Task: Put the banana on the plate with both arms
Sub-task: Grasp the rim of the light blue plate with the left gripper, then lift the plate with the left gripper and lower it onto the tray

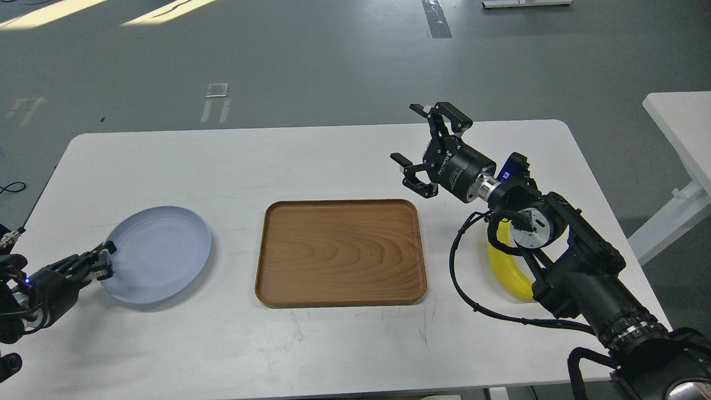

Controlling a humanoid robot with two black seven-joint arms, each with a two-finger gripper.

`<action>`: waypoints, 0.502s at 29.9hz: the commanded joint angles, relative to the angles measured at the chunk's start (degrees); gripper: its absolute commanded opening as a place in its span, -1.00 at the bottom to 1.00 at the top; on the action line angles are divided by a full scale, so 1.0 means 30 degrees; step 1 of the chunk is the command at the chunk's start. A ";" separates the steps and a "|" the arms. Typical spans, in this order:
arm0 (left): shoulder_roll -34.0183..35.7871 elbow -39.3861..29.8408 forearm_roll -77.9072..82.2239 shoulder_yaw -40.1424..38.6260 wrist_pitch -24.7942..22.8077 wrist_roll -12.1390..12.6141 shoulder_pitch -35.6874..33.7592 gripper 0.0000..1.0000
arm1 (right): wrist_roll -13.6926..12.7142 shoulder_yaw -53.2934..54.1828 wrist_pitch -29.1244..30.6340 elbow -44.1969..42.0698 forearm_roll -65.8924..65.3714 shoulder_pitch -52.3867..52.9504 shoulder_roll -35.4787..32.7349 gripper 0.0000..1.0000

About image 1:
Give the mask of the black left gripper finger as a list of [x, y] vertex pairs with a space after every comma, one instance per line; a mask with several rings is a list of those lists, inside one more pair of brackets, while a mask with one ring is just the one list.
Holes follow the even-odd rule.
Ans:
[[101, 261], [95, 263], [87, 271], [87, 275], [81, 279], [82, 284], [89, 284], [92, 281], [103, 281], [114, 276], [112, 261]]
[[96, 248], [78, 255], [73, 266], [111, 266], [111, 256], [117, 251], [113, 241], [104, 241]]

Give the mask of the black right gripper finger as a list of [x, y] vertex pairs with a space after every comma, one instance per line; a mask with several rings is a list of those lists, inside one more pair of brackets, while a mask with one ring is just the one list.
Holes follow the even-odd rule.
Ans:
[[404, 185], [404, 187], [407, 187], [423, 198], [436, 197], [439, 192], [439, 185], [433, 182], [425, 183], [417, 177], [419, 172], [429, 172], [432, 170], [434, 164], [426, 161], [421, 164], [414, 164], [401, 153], [391, 153], [389, 157], [400, 167], [400, 171], [403, 175], [402, 185]]
[[437, 150], [473, 153], [473, 148], [464, 143], [462, 135], [470, 129], [473, 121], [451, 102], [437, 102], [433, 106], [412, 103], [410, 109], [424, 117], [429, 124], [431, 139], [425, 152]]

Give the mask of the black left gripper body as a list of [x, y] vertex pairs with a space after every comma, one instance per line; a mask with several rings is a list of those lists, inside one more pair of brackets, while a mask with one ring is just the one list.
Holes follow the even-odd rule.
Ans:
[[91, 263], [91, 256], [69, 256], [30, 276], [37, 294], [34, 302], [41, 306], [29, 324], [52, 325], [63, 317], [78, 301], [79, 291], [89, 284], [86, 277]]

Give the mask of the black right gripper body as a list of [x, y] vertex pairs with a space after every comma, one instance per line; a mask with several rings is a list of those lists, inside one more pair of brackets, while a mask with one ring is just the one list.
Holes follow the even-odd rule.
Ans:
[[475, 200], [481, 176], [493, 175], [496, 168], [495, 161], [454, 135], [431, 139], [424, 164], [432, 183], [464, 203]]

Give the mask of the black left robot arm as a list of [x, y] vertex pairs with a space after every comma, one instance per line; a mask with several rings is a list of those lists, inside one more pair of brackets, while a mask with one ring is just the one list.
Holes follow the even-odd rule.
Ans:
[[76, 305], [81, 289], [114, 276], [111, 256], [117, 247], [104, 241], [82, 254], [72, 254], [28, 275], [25, 256], [11, 253], [25, 233], [2, 226], [1, 340], [15, 344], [56, 323]]

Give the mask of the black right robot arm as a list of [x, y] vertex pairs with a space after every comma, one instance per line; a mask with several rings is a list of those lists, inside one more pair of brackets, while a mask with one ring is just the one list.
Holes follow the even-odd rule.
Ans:
[[[574, 348], [567, 357], [572, 395], [586, 399], [580, 362], [609, 367], [611, 380], [625, 399], [708, 399], [709, 339], [695, 329], [673, 331], [658, 321], [620, 281], [625, 268], [620, 252], [559, 193], [542, 193], [530, 165], [518, 152], [503, 167], [465, 144], [462, 134], [473, 122], [450, 102], [413, 103], [412, 111], [429, 125], [430, 141], [421, 164], [391, 154], [402, 184], [424, 198], [439, 189], [470, 203], [480, 198], [487, 212], [473, 212], [458, 230], [449, 251], [455, 291], [475, 312], [499, 321], [593, 334], [607, 354]], [[462, 291], [455, 277], [460, 240], [477, 221], [487, 221], [487, 241], [496, 250], [521, 257], [534, 276], [534, 301], [551, 319], [505, 316], [481, 306]]]

